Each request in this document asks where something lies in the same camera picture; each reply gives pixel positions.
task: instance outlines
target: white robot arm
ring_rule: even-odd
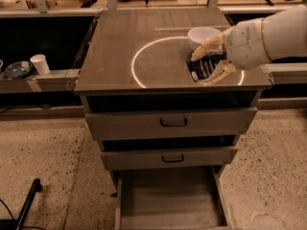
[[[306,6],[238,23],[225,33],[224,49],[234,66],[247,70],[274,59],[306,57]]]

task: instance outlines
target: drawer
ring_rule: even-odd
[[[242,134],[256,107],[229,110],[113,112],[86,114],[95,140],[153,139]]]
[[[231,228],[213,168],[194,167],[121,172],[115,229]]]
[[[154,168],[195,167],[231,163],[236,146],[198,149],[157,149],[107,151],[102,159],[106,170],[140,170]]]

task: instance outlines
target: black metal stand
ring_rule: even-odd
[[[17,230],[22,229],[23,223],[25,222],[28,212],[31,208],[33,199],[35,198],[36,192],[40,192],[42,189],[40,180],[35,179],[32,183],[31,189],[27,195],[27,198],[22,206],[17,219],[0,219],[0,230]]]

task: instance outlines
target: drawer handle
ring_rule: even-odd
[[[167,124],[167,122],[165,122],[163,119],[160,119],[160,124],[163,127],[186,127],[186,125],[188,124],[188,120],[184,118],[182,124]]]
[[[184,161],[184,156],[181,155],[179,159],[165,159],[165,157],[162,156],[162,161],[164,163],[180,163]]]

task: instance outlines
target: concrete floor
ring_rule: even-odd
[[[258,111],[226,166],[221,183],[235,230],[307,229],[307,102],[299,106]],[[0,198],[16,218],[40,178],[25,225],[114,228],[116,190],[82,108],[13,108],[0,114],[0,130]],[[9,218],[0,205],[0,219]]]

